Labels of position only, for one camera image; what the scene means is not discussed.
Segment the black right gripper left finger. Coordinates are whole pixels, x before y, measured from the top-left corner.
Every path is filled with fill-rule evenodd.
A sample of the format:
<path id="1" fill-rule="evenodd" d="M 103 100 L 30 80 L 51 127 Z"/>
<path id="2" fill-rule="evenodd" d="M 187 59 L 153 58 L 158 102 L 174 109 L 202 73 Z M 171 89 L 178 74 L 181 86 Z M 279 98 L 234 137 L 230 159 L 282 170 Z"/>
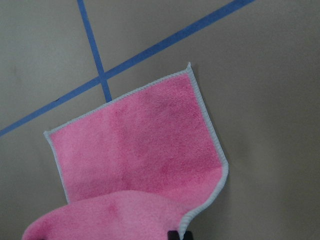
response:
<path id="1" fill-rule="evenodd" d="M 167 239 L 168 240 L 180 240 L 180 235 L 176 230 L 170 230 L 167 232 Z"/>

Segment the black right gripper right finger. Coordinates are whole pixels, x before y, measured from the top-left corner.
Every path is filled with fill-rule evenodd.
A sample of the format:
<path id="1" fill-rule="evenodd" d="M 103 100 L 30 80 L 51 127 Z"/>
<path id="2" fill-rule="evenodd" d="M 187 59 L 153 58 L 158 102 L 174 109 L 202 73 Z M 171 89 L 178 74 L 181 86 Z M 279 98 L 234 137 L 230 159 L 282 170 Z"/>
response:
<path id="1" fill-rule="evenodd" d="M 187 230 L 184 233 L 183 240 L 193 240 L 193 234 L 191 231 Z"/>

